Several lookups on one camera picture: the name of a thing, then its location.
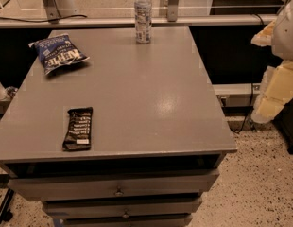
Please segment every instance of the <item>table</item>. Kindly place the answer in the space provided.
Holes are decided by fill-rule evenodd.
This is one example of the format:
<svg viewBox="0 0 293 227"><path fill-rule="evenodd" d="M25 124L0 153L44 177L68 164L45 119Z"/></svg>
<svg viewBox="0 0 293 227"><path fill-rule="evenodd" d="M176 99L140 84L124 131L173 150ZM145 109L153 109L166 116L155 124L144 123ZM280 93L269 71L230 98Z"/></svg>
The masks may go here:
<svg viewBox="0 0 293 227"><path fill-rule="evenodd" d="M0 123L9 187L65 226L184 226L236 152L188 27L68 33L90 59L32 65ZM92 148L64 152L70 108L94 107Z"/></svg>

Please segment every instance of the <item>water bottle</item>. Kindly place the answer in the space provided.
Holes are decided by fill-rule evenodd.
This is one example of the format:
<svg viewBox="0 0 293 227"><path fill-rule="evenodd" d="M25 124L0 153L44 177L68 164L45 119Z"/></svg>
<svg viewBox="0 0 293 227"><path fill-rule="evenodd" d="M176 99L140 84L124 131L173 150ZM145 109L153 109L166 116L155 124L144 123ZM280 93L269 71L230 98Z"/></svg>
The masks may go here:
<svg viewBox="0 0 293 227"><path fill-rule="evenodd" d="M136 41L141 44L150 42L152 28L152 1L135 0Z"/></svg>

